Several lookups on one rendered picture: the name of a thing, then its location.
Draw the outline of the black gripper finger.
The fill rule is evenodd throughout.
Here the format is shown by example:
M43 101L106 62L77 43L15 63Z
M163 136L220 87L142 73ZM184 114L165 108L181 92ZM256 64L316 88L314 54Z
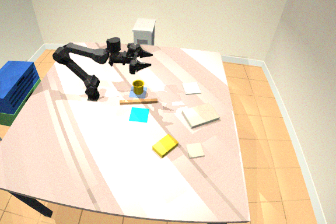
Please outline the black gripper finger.
M139 48L139 57L140 58L151 57L151 56L153 56L152 53L149 53L149 52L143 50L141 47Z
M151 67L152 64L145 63L145 62L140 62L139 60L136 60L136 72L138 73L139 71Z

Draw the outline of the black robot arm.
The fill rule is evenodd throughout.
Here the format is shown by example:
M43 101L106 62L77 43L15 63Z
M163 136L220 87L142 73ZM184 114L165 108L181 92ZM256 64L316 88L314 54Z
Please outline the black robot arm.
M105 64L109 58L109 64L113 66L113 63L120 64L120 56L121 52L121 41L119 37L113 37L107 39L106 41L107 48L87 48L85 46L74 44L73 42L64 45L63 47L58 47L56 51L54 51L52 57L54 61L59 64L67 66L76 76L78 76L81 80L83 80L86 90L85 94L88 96L88 101L96 102L100 97L99 91L97 88L99 86L99 79L93 74L87 74L75 61L70 58L69 53L74 53L76 55L85 56L91 58L94 62L99 64ZM133 54L136 50L136 46L134 43L128 43L127 53L123 57L129 60L133 60Z

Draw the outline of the olive-yellow cup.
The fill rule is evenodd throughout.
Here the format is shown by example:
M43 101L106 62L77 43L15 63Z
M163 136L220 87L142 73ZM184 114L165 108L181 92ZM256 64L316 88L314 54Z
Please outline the olive-yellow cup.
M142 94L143 93L143 91L144 91L144 82L142 81L142 80L135 80L135 81L133 81L133 86L134 86L134 93L136 94L136 95L140 95L140 94Z

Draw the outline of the yellow rectangular block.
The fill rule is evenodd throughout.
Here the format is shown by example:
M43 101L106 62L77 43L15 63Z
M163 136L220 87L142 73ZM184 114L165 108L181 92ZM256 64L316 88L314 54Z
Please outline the yellow rectangular block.
M170 153L174 148L179 145L179 142L175 140L170 134L167 134L160 141L152 146L152 149L163 158Z

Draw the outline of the cream flat rectangular block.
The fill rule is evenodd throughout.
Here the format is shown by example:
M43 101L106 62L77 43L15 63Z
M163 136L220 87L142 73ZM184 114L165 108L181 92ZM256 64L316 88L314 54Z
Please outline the cream flat rectangular block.
M191 129L220 119L219 114L214 110L210 103L182 110L182 115Z

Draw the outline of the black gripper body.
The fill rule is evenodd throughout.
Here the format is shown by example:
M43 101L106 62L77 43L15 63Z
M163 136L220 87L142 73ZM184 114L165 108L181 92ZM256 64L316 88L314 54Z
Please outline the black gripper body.
M130 60L130 59L128 60L123 57L124 55L126 55L126 51L121 52L120 63L122 65L129 64L129 73L131 75L135 75L136 73L136 60L139 57L139 48L140 48L140 44L136 44L136 50L133 54L133 60Z

